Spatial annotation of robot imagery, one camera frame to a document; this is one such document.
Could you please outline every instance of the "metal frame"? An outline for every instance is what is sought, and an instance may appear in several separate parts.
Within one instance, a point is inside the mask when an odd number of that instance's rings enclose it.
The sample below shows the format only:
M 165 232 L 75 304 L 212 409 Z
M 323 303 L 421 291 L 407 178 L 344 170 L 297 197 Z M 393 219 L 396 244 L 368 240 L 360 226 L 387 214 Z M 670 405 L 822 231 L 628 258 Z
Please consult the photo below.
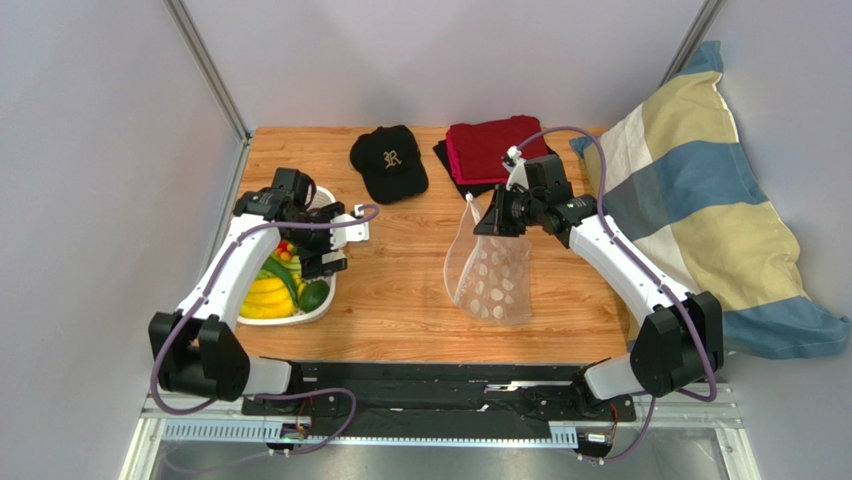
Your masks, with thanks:
M 686 36 L 675 53 L 672 63 L 669 65 L 668 70 L 666 70 L 666 74 L 663 76 L 663 81 L 660 82 L 660 85 L 671 80 L 689 62 L 692 54 L 698 50 L 698 46 L 704 41 L 704 36 L 707 35 L 719 11 L 725 5 L 725 1 L 705 0 L 704 5 L 698 10 L 698 15 L 695 16 L 695 20 L 693 20 L 692 25 L 687 30 Z
M 225 235 L 228 233 L 228 227 L 231 221 L 231 209 L 237 201 L 240 181 L 243 178 L 243 171 L 245 171 L 246 168 L 246 162 L 248 161 L 248 155 L 251 150 L 252 143 L 253 139 L 249 138 L 243 142 L 242 148 L 240 149 L 240 155 L 237 157 L 237 161 L 234 165 L 234 171 L 231 176 L 231 181 L 228 184 L 225 198 L 222 200 L 222 205 L 219 208 L 219 211 L 222 212 L 219 216 L 219 225 L 216 227 L 216 234 L 213 236 L 210 241 L 210 245 L 207 247 L 207 262 L 204 264 L 205 266 L 202 267 L 201 272 L 198 275 L 199 278 L 204 275 L 204 272 L 207 270 L 207 266 L 213 263 L 213 258 L 216 257 L 219 247 L 222 245 L 222 242 L 225 241 Z
M 242 150 L 236 162 L 227 195 L 223 199 L 223 212 L 219 228 L 210 246 L 210 258 L 216 252 L 227 229 L 229 207 L 233 205 L 239 188 L 251 146 L 251 132 L 243 121 L 233 98 L 225 87 L 210 54 L 187 10 L 183 0 L 163 0 L 175 23 L 187 42 L 193 57 L 219 102 L 234 134 L 242 142 Z M 706 0 L 693 24 L 687 31 L 677 53 L 666 71 L 662 83 L 668 81 L 688 62 L 704 39 L 707 31 L 724 5 L 725 0 Z M 512 382 L 512 387 L 546 384 L 547 382 Z M 693 386 L 698 393 L 706 393 L 707 387 Z M 725 468 L 732 479 L 759 479 L 754 456 L 742 424 L 742 419 L 733 392 L 728 384 L 720 383 L 719 397 L 713 404 L 705 404 L 680 395 L 669 395 L 657 400 L 657 408 L 651 428 L 712 428 L 716 433 Z M 198 403 L 195 397 L 164 392 L 164 399 L 176 407 L 188 407 Z M 625 424 L 636 428 L 648 413 L 650 397 L 634 397 L 637 421 Z M 173 417 L 159 410 L 150 397 L 146 400 L 136 426 L 132 443 L 128 449 L 121 479 L 147 480 L 154 470 L 160 443 L 163 440 L 182 439 L 204 441 L 269 441 L 270 432 L 278 431 L 281 423 L 293 423 L 295 417 L 246 417 L 240 413 L 241 402 L 215 402 L 202 412 L 187 417 Z M 550 422 L 551 439 L 542 440 L 460 440 L 439 438 L 362 438 L 341 437 L 334 444 L 344 445 L 419 445 L 419 446 L 466 446 L 503 448 L 570 448 L 576 441 L 578 427 L 600 426 L 599 422 Z M 306 443 L 314 443 L 322 437 L 309 437 Z
M 181 35 L 183 35 L 184 40 L 186 40 L 186 45 L 198 63 L 198 67 L 207 80 L 207 84 L 210 85 L 210 90 L 222 107 L 222 112 L 228 119 L 228 123 L 231 124 L 231 129 L 233 129 L 234 134 L 245 145 L 251 138 L 251 131 L 249 131 L 243 121 L 237 105 L 234 103 L 234 99 L 228 93 L 228 89 L 225 88 L 225 82 L 216 69 L 216 65 L 210 57 L 210 52 L 207 51 L 207 47 L 201 39 L 201 34 L 198 33 L 198 28 L 195 26 L 195 22 L 193 22 L 192 15 L 189 14 L 186 4 L 183 0 L 163 0 L 163 3 L 166 4 L 169 13 L 172 14 L 175 24 L 180 30 Z
M 151 477 L 167 423 L 168 420 L 165 418 L 139 419 L 118 478 L 148 480 Z
M 517 382 L 518 386 L 533 386 L 538 382 Z M 706 385 L 693 385 L 697 393 L 706 394 Z M 179 408 L 193 406 L 199 399 L 192 396 L 164 392 L 163 399 Z M 636 429 L 648 413 L 650 397 L 634 397 L 637 419 L 622 424 L 622 428 Z M 157 462 L 161 441 L 209 441 L 283 443 L 275 433 L 282 423 L 293 423 L 294 416 L 254 417 L 240 413 L 242 402 L 215 402 L 192 417 L 173 416 L 157 408 L 151 398 L 143 407 L 133 443 L 128 451 L 121 479 L 147 480 Z M 482 440 L 442 438 L 365 438 L 341 437 L 335 445 L 403 445 L 422 447 L 478 447 L 478 448 L 572 448 L 576 442 L 577 428 L 600 427 L 601 422 L 550 422 L 551 438 L 536 440 Z M 672 394 L 657 399 L 651 428 L 706 428 L 712 429 L 722 452 L 725 470 L 731 479 L 759 480 L 754 455 L 737 408 L 733 391 L 727 383 L 719 383 L 718 399 L 712 404 Z M 324 437 L 309 437 L 304 443 L 319 442 Z

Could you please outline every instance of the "black mounting plate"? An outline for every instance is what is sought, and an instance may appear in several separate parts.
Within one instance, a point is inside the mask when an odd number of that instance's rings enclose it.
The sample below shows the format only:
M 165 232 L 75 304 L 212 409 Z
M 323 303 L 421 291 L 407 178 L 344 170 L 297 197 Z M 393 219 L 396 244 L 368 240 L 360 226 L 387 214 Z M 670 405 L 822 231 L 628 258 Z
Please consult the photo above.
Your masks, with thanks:
M 547 365 L 318 363 L 300 362 L 305 391 L 345 387 L 358 399 L 358 415 L 346 435 L 363 437 L 541 439 L 550 438 L 548 422 L 611 422 L 610 403 L 582 416 L 571 405 L 570 385 L 532 385 L 564 382 L 579 367 Z M 495 391 L 489 385 L 525 382 L 514 391 Z M 629 396 L 611 402 L 620 422 L 636 419 Z M 345 395 L 315 397 L 312 433 L 328 435 L 346 418 Z M 245 400 L 248 416 L 293 415 L 268 402 Z

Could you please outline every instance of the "red folded cloth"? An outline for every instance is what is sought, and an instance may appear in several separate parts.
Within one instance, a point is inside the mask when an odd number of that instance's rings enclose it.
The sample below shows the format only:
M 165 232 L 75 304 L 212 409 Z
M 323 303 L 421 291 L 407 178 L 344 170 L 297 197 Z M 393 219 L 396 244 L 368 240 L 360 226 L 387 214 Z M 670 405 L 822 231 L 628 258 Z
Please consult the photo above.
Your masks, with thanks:
M 453 178 L 461 185 L 505 183 L 509 172 L 503 166 L 506 150 L 541 131 L 535 117 L 518 115 L 505 120 L 470 125 L 458 123 L 447 132 L 447 149 L 452 144 L 456 162 L 450 154 Z M 523 150 L 525 159 L 547 155 L 544 139 L 538 138 Z

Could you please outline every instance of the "black baseball cap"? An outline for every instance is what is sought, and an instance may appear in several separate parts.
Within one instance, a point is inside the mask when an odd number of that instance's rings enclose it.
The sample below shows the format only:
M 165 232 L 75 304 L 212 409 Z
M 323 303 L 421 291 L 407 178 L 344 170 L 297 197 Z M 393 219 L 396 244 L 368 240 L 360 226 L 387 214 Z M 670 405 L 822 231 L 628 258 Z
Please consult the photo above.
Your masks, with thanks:
M 352 145 L 349 160 L 376 203 L 398 202 L 429 188 L 417 141 L 405 125 L 379 127 L 361 135 Z

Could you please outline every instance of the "blue stripe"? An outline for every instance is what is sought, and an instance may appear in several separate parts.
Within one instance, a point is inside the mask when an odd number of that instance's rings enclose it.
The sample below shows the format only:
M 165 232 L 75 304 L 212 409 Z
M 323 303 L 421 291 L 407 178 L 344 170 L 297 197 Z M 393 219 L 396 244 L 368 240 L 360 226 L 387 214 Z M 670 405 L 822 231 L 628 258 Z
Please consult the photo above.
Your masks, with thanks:
M 838 355 L 850 322 L 805 297 L 725 312 L 725 349 L 769 359 Z
M 707 41 L 698 47 L 689 63 L 675 75 L 690 75 L 693 73 L 704 72 L 719 72 L 725 71 L 725 66 L 722 64 L 722 55 L 719 53 L 720 42 L 718 40 Z
M 577 156 L 580 157 L 580 160 L 585 160 L 586 159 L 586 155 L 585 155 L 586 148 L 592 144 L 592 140 L 589 137 L 584 135 L 582 137 L 572 138 L 570 140 L 570 143 L 571 143 L 571 148 L 574 150 L 574 153 L 576 153 Z
M 739 144 L 690 142 L 633 172 L 604 197 L 631 240 L 705 207 L 768 201 Z

